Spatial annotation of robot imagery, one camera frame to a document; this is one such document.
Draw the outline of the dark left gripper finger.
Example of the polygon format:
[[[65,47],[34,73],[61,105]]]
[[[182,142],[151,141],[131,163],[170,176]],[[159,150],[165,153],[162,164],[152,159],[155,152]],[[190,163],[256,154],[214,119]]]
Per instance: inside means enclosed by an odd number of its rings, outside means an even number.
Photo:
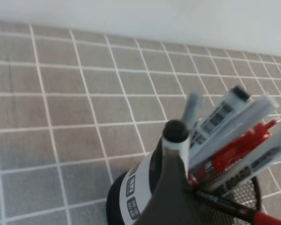
[[[145,209],[136,220],[136,225],[186,225],[189,220],[185,207],[182,186],[186,181],[183,163],[178,155],[164,156],[162,141],[159,141],[153,153],[150,171],[150,185],[154,191]]]

